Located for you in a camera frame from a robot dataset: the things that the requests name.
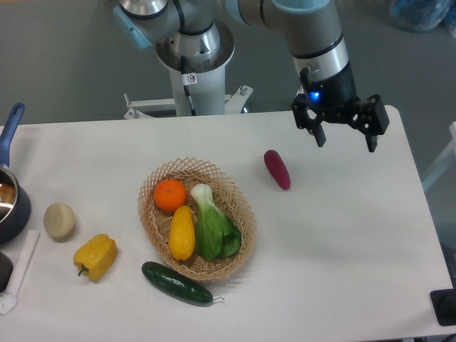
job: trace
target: yellow bell pepper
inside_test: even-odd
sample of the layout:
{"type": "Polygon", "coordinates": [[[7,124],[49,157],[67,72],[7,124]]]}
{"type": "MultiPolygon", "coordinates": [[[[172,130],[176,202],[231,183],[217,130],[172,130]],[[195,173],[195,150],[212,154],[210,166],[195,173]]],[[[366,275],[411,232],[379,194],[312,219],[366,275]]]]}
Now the yellow bell pepper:
{"type": "Polygon", "coordinates": [[[187,260],[195,248],[192,210],[187,205],[177,208],[172,216],[168,247],[176,260],[187,260]]]}
{"type": "Polygon", "coordinates": [[[97,281],[109,269],[117,255],[117,245],[106,234],[95,235],[74,254],[73,263],[79,276],[85,274],[97,281]]]}

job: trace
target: pot handle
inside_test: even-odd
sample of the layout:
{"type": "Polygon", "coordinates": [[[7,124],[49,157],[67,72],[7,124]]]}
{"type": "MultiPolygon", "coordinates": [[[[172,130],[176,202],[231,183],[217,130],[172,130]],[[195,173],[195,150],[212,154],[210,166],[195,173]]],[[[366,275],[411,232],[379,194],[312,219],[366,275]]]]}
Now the pot handle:
{"type": "Polygon", "coordinates": [[[11,113],[0,135],[0,165],[9,167],[9,148],[25,109],[26,106],[23,103],[16,103],[11,109],[11,113]]]}

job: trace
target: blue saucepan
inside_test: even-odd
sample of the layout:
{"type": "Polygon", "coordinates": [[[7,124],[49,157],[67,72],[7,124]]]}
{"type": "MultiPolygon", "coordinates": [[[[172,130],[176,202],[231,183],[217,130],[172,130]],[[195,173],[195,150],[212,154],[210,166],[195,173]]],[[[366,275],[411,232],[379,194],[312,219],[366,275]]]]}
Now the blue saucepan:
{"type": "Polygon", "coordinates": [[[9,167],[9,148],[24,114],[25,106],[16,103],[0,135],[0,244],[15,238],[27,224],[31,213],[29,196],[9,167]]]}

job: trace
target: bok choy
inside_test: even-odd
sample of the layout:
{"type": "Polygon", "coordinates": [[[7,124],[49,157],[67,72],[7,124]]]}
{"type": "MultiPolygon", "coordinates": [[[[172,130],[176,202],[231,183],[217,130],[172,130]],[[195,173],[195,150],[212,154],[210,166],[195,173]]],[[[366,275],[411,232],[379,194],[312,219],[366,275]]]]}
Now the bok choy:
{"type": "Polygon", "coordinates": [[[198,205],[195,251],[207,260],[230,257],[239,251],[241,232],[214,203],[211,187],[198,184],[190,193],[198,205]]]}

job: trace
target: wicker basket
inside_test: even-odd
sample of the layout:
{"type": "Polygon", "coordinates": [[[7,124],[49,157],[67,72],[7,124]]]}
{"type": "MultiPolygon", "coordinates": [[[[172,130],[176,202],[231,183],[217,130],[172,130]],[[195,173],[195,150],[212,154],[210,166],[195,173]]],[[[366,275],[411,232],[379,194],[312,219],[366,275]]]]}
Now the wicker basket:
{"type": "Polygon", "coordinates": [[[210,162],[185,158],[162,165],[144,182],[138,204],[141,223],[158,254],[171,268],[191,279],[198,281],[222,279],[241,267],[253,251],[257,237],[257,222],[252,209],[240,189],[210,162]],[[242,234],[241,248],[234,256],[211,261],[195,253],[185,261],[177,261],[172,257],[168,249],[172,213],[157,208],[152,197],[155,185],[161,180],[170,178],[179,180],[185,186],[187,190],[185,204],[192,209],[194,222],[197,220],[195,214],[197,205],[190,195],[190,190],[199,183],[205,183],[212,188],[215,204],[233,220],[242,234]]]}

